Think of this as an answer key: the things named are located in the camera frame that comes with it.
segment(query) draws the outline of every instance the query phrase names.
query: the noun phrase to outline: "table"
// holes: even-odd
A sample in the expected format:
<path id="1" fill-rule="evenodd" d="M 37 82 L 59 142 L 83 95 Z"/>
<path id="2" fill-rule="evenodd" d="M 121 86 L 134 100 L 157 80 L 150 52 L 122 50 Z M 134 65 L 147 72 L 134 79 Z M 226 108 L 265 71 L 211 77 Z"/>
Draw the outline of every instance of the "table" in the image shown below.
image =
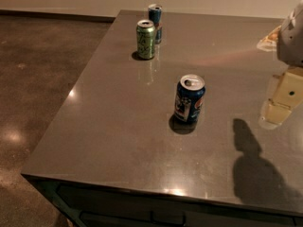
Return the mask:
<path id="1" fill-rule="evenodd" d="M 282 20 L 164 13 L 155 58 L 141 61 L 135 27 L 147 16 L 118 14 L 22 174 L 79 226 L 212 226 L 214 217 L 225 226 L 235 216 L 235 226 L 298 225 L 303 108 L 274 131 L 258 124 L 273 75 L 288 66 L 256 45 Z M 172 117 L 186 74 L 205 80 L 194 129 Z"/>

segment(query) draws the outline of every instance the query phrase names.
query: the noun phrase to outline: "can lid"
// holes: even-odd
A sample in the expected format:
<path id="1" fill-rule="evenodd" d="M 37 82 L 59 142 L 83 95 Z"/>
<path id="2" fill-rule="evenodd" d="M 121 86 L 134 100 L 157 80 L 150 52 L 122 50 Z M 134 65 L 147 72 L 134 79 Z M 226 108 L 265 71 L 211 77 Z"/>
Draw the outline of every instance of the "can lid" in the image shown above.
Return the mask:
<path id="1" fill-rule="evenodd" d="M 137 25 L 141 27 L 152 27 L 153 21 L 144 19 L 144 20 L 140 20 Z"/>
<path id="2" fill-rule="evenodd" d="M 182 76 L 180 83 L 189 91 L 198 91 L 205 86 L 205 81 L 199 76 L 193 74 Z"/>
<path id="3" fill-rule="evenodd" d="M 162 10 L 162 6 L 159 4 L 150 4 L 149 5 L 149 10 Z"/>

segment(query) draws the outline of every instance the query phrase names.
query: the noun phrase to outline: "floor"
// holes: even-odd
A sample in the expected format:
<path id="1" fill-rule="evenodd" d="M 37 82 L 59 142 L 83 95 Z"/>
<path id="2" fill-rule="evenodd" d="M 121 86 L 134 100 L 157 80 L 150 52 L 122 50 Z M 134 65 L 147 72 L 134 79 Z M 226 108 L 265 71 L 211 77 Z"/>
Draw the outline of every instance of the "floor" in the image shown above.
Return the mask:
<path id="1" fill-rule="evenodd" d="M 69 226 L 20 171 L 110 25 L 0 16 L 0 226 Z"/>

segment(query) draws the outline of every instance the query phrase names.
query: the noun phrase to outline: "blue can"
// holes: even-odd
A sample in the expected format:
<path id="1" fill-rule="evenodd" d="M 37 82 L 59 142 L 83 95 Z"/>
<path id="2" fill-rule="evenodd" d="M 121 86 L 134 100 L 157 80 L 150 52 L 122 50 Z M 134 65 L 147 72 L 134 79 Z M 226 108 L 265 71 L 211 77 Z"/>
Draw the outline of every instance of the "blue can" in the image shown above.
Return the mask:
<path id="1" fill-rule="evenodd" d="M 186 123 L 198 121 L 205 95 L 205 81 L 197 75 L 181 77 L 177 85 L 174 115 Z"/>
<path id="2" fill-rule="evenodd" d="M 158 4 L 149 5 L 149 20 L 153 21 L 156 35 L 155 43 L 160 44 L 162 41 L 162 24 L 161 24 L 162 6 Z"/>

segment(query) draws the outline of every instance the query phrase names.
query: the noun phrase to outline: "soda can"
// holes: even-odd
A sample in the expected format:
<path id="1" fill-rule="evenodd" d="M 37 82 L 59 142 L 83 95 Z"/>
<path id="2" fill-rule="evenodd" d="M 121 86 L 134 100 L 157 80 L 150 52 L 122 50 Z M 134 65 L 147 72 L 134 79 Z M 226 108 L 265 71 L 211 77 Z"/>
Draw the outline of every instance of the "soda can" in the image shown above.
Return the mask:
<path id="1" fill-rule="evenodd" d="M 155 27 L 153 21 L 140 20 L 136 27 L 137 55 L 144 60 L 154 57 Z"/>
<path id="2" fill-rule="evenodd" d="M 162 24 L 161 24 L 162 6 L 158 4 L 149 5 L 149 19 L 153 21 L 156 35 L 155 43 L 160 44 L 162 41 Z"/>
<path id="3" fill-rule="evenodd" d="M 205 95 L 205 81 L 197 75 L 181 77 L 177 85 L 174 115 L 186 123 L 198 121 Z"/>

